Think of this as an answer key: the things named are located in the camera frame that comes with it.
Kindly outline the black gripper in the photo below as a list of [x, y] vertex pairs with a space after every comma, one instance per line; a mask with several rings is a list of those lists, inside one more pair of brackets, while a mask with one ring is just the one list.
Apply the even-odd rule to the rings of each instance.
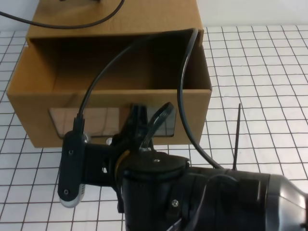
[[116, 135], [110, 145], [84, 141], [83, 184], [119, 190], [121, 163], [128, 156], [154, 150], [152, 138], [173, 109], [173, 104], [167, 102], [147, 124], [146, 106], [132, 104], [122, 127], [124, 137]]

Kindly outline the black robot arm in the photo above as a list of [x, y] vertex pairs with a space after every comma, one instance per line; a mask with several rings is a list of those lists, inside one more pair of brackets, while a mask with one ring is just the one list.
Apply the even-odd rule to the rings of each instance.
[[128, 231], [305, 231], [308, 195], [282, 175], [191, 167], [156, 151], [152, 136], [173, 110], [134, 106], [110, 145], [86, 144], [83, 178], [108, 186]]

